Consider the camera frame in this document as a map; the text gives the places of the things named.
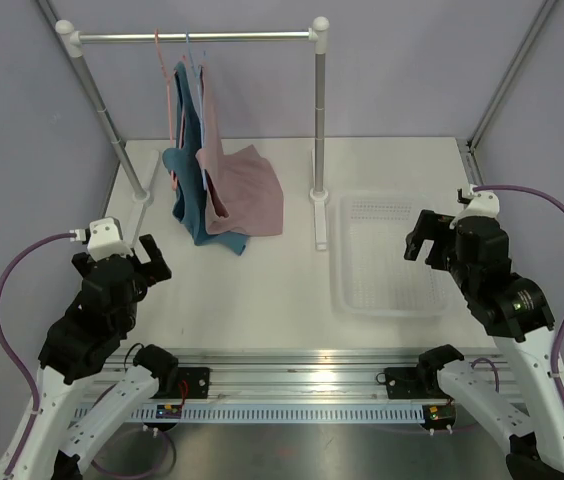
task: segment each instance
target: pink cloth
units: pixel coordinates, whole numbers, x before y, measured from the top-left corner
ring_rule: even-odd
[[[200,73],[204,108],[204,146],[197,152],[206,170],[206,229],[211,234],[238,232],[251,236],[280,235],[284,194],[273,167],[253,145],[225,155],[218,130],[215,100],[206,65]]]

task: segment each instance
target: metal rail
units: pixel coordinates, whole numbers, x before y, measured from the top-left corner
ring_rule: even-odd
[[[495,93],[491,97],[489,101],[489,105],[487,106],[486,110],[482,114],[482,118],[478,122],[478,126],[475,128],[475,131],[471,135],[468,141],[469,148],[471,152],[475,152],[475,149],[478,147],[480,141],[484,137],[484,133],[486,132],[489,125],[493,120],[493,117],[497,113],[500,105],[502,104],[502,100],[504,96],[509,91],[513,80],[515,80],[518,72],[520,71],[522,65],[524,64],[525,60],[528,58],[528,54],[531,51],[531,48],[535,44],[538,36],[544,29],[547,20],[551,16],[551,13],[555,10],[555,5],[558,3],[558,0],[544,0],[544,3],[540,6],[538,12],[536,13],[529,29],[522,40],[522,43],[518,47],[513,59],[509,63],[509,66],[504,73],[504,76],[500,80],[498,87],[495,90]]]
[[[399,412],[414,406],[436,404],[440,400],[421,399],[392,400],[387,397],[386,388],[378,383],[376,376],[389,366],[413,366],[417,363],[421,350],[413,349],[360,349],[360,350],[309,350],[270,353],[264,351],[214,351],[192,349],[168,349],[178,357],[183,367],[208,367],[211,369],[209,398],[190,400],[187,405],[198,405],[191,419],[202,423],[217,423],[217,415],[238,415],[227,417],[229,423],[258,423],[262,418],[248,416],[252,411],[284,412],[284,419],[291,423],[316,423],[318,418],[293,416],[287,412],[310,412],[315,407],[328,415],[336,412],[368,410],[373,422],[364,418],[348,417],[344,423],[420,423],[419,416],[400,418]],[[86,392],[78,417],[83,416],[95,399],[110,385],[124,375],[124,356],[127,349],[120,349],[112,355],[98,380]],[[490,357],[498,366],[500,374],[500,393],[510,402],[523,402],[506,360],[497,350],[464,349],[469,361],[478,357]],[[476,371],[487,383],[494,384],[490,368],[478,365]],[[150,401],[139,409],[130,421],[140,421],[142,415],[154,416],[158,404],[179,403],[177,399]],[[390,411],[398,412],[391,416]],[[342,421],[341,417],[328,419]]]
[[[289,40],[312,40],[312,30],[297,32],[209,32],[209,33],[159,33],[162,43],[190,42],[286,42]],[[76,41],[87,43],[153,43],[153,33],[82,33],[78,32]]]

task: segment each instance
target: white plastic basket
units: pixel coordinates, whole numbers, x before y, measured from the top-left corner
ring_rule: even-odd
[[[384,317],[444,312],[448,304],[440,278],[444,272],[424,264],[429,245],[416,262],[404,260],[406,236],[427,208],[432,207],[425,198],[402,194],[347,192],[340,197],[336,282],[345,310]]]

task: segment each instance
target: pink hanger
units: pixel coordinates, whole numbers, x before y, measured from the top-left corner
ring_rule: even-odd
[[[171,147],[175,146],[175,142],[173,141],[173,112],[171,110],[171,77],[166,71],[166,67],[164,66],[164,59],[162,58],[162,50],[160,49],[160,36],[158,29],[155,29],[155,47],[158,51],[158,58],[160,59],[160,67],[162,68],[162,75],[164,75],[164,80],[166,81],[166,102],[167,108],[169,113],[169,140],[171,141]],[[182,125],[182,130],[180,131],[180,143],[182,143],[182,132],[184,128],[184,122],[180,122]],[[171,188],[173,190],[177,190],[178,188],[178,177],[175,175],[175,172],[171,173]]]

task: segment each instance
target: gray wall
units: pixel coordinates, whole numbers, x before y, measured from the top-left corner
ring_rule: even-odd
[[[30,0],[0,2],[0,273],[34,241],[99,215],[116,162],[68,61]],[[77,248],[48,246],[16,269],[3,304],[6,336],[31,368],[47,327],[75,294]],[[0,350],[0,455],[25,402]]]
[[[545,190],[564,202],[564,2],[539,40],[478,150],[487,183]],[[564,218],[541,200],[502,193],[519,272],[538,280],[556,318],[564,315]]]
[[[54,0],[90,32],[277,30],[331,21],[327,135],[450,135],[475,128],[541,0]],[[313,47],[206,49],[229,137],[310,136]],[[170,66],[185,48],[163,46]],[[86,47],[127,138],[168,138],[163,77],[152,44]]]

